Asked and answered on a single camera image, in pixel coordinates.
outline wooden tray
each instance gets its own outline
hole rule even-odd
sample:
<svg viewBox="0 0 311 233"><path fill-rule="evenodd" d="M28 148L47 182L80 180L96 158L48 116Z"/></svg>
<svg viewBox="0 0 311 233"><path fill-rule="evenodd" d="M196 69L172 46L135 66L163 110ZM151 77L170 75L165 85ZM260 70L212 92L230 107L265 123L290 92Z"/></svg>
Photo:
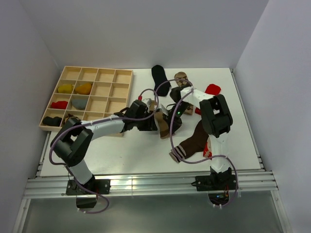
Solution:
<svg viewBox="0 0 311 233"><path fill-rule="evenodd" d="M40 121L40 128L45 131L59 131L64 124L62 122L58 127L44 125L42 120L45 117L61 117L64 121L68 114L72 114L80 120L96 120L120 111L128 104L132 79L132 70L64 67ZM76 93L75 88L85 83L92 84L90 95L79 95ZM73 85L73 92L71 94L58 93L58 87L63 84ZM73 99L86 99L87 105L85 110L76 109L71 104ZM68 102L66 110L51 108L52 102L61 100Z"/></svg>

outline sock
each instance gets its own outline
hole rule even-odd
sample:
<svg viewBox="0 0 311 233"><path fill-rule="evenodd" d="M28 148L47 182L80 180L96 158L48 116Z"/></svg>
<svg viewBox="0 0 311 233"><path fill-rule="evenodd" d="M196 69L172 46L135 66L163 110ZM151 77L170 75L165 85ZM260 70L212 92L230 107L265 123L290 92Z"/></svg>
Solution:
<svg viewBox="0 0 311 233"><path fill-rule="evenodd" d="M174 75L174 79L185 79L188 80L188 77L185 72L178 72L177 74ZM176 83L178 86L186 85L187 82L181 81L181 80L176 80ZM189 104L188 108L184 111L184 114L187 115L192 115L193 114L193 105Z"/></svg>
<svg viewBox="0 0 311 233"><path fill-rule="evenodd" d="M91 93L92 85L90 83L83 84L76 87L75 91L80 95L89 95Z"/></svg>
<svg viewBox="0 0 311 233"><path fill-rule="evenodd" d="M81 120L81 119L79 119L78 117L76 117L76 116L74 116L74 115L68 113L68 114L64 117L64 119L63 119L63 124L65 124L65 123L66 123L70 118L72 118L72 117L77 118L78 120Z"/></svg>
<svg viewBox="0 0 311 233"><path fill-rule="evenodd" d="M42 120L42 124L44 125L48 125L48 126L60 126L60 123L62 123L62 119L58 116L52 118L49 116L46 116L43 120Z"/></svg>
<svg viewBox="0 0 311 233"><path fill-rule="evenodd" d="M67 101L58 101L58 102L53 102L51 104L51 108L56 108L56 109L66 109L67 108Z"/></svg>
<svg viewBox="0 0 311 233"><path fill-rule="evenodd" d="M202 120L200 120L195 127L193 135L185 141L182 141L177 147L175 147L175 150L182 159L188 159L196 152L202 152L204 150L207 139L208 134L203 129ZM180 162L173 150L171 150L170 156L177 163Z"/></svg>
<svg viewBox="0 0 311 233"><path fill-rule="evenodd" d="M205 90L206 94L210 95L218 95L221 91L221 88L215 84L210 84ZM201 110L199 108L195 108L195 113L201 115Z"/></svg>
<svg viewBox="0 0 311 233"><path fill-rule="evenodd" d="M87 99L86 100L73 99L71 100L71 103L76 109L85 110Z"/></svg>
<svg viewBox="0 0 311 233"><path fill-rule="evenodd" d="M165 71L164 71L164 68L160 65L156 65L154 67L151 68L151 74L152 74L152 77L154 79L154 82L155 82L155 88L154 90L157 89L157 87L167 81L167 78L166 78L166 75L165 75ZM170 87L171 87L171 84L170 83L166 83L166 84L163 84L159 90L157 91L157 94L159 96L167 96L167 94L169 93L169 90L170 90Z"/></svg>
<svg viewBox="0 0 311 233"><path fill-rule="evenodd" d="M210 140L207 140L204 151L203 151L203 157L209 158L212 157L212 148L210 147Z"/></svg>
<svg viewBox="0 0 311 233"><path fill-rule="evenodd" d="M151 101L149 111L154 111L155 110L155 104L156 102L153 100ZM157 121L159 125L159 130L160 130L160 138L165 139L170 137L170 130L169 130L169 125L166 123L166 121L163 119L163 113L161 110L155 113L155 120Z"/></svg>
<svg viewBox="0 0 311 233"><path fill-rule="evenodd" d="M73 90L73 88L72 88L71 84L61 85L57 89L58 93L63 93L63 94L71 94L72 90Z"/></svg>

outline brown sock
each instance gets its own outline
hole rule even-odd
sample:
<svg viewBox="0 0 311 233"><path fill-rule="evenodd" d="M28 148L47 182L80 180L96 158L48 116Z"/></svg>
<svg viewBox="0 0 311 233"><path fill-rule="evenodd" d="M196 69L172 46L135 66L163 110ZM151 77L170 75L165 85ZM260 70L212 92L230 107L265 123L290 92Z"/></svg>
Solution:
<svg viewBox="0 0 311 233"><path fill-rule="evenodd" d="M195 127L193 135L185 141L182 141L177 147L175 147L175 150L179 157L182 159L188 159L196 152L201 152L204 150L207 139L208 134L203 129L202 121L200 120ZM177 163L180 162L178 157L174 154L173 150L171 150L170 156Z"/></svg>
<svg viewBox="0 0 311 233"><path fill-rule="evenodd" d="M67 116L65 116L65 118L63 119L62 124L64 125L64 124L65 124L70 118L72 118L72 117L77 118L78 120L80 120L78 117L76 117L76 116L74 116L74 115L68 113Z"/></svg>
<svg viewBox="0 0 311 233"><path fill-rule="evenodd" d="M186 80L188 80L188 77L187 77L185 72L178 72L177 74L174 75L174 79L186 79ZM188 82L176 80L176 83L178 86L182 86L182 85L186 85ZM193 105L192 104L190 104L188 106L188 108L184 111L184 114L187 114L187 115L193 114Z"/></svg>
<svg viewBox="0 0 311 233"><path fill-rule="evenodd" d="M150 104L149 111L154 111L156 102L153 100ZM170 129L166 121L163 119L163 113L161 110L155 113L155 120L160 128L160 138L165 139L170 137Z"/></svg>

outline white wall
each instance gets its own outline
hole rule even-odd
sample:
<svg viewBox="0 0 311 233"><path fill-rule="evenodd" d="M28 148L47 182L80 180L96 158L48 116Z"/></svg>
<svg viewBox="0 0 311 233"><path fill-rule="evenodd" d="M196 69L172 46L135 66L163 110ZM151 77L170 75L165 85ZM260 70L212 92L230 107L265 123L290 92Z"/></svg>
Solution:
<svg viewBox="0 0 311 233"><path fill-rule="evenodd" d="M0 231L12 230L46 133L38 127L58 69L17 0L0 7Z"/></svg>
<svg viewBox="0 0 311 233"><path fill-rule="evenodd" d="M268 0L20 0L60 67L235 67Z"/></svg>
<svg viewBox="0 0 311 233"><path fill-rule="evenodd" d="M310 0L270 0L235 72L264 164L299 233L311 231L310 12Z"/></svg>

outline white tabletop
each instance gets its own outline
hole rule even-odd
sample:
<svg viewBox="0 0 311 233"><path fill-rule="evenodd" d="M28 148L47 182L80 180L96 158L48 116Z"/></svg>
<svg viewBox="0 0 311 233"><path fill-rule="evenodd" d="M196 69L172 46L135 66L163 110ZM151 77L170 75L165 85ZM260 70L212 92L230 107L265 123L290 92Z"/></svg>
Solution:
<svg viewBox="0 0 311 233"><path fill-rule="evenodd" d="M228 135L229 158L238 170L260 169L254 144L246 123L242 106L235 88L230 70L228 68L184 68L165 69L168 79L173 79L174 74L183 71L187 74L193 85L205 91L206 87L214 83L221 87L233 118L233 125ZM153 88L154 81L151 69L134 69L134 79L130 94L129 105L138 97L145 88ZM153 98L153 93L148 92L143 98ZM164 106L173 103L169 94L160 97ZM192 136L200 115L182 115L183 124L176 131L173 141L175 146ZM56 136L52 132L50 141ZM137 129L125 132L124 137L105 136L91 142L85 156L86 163L93 174L142 174L142 173L167 173L209 170L210 161L189 165L177 164L170 156L170 140L160 139L159 132L139 132ZM45 153L41 176L65 176L66 169L62 166L53 166L48 159L49 150ZM189 158L189 161L203 159L199 152ZM61 162L53 153L53 160Z"/></svg>

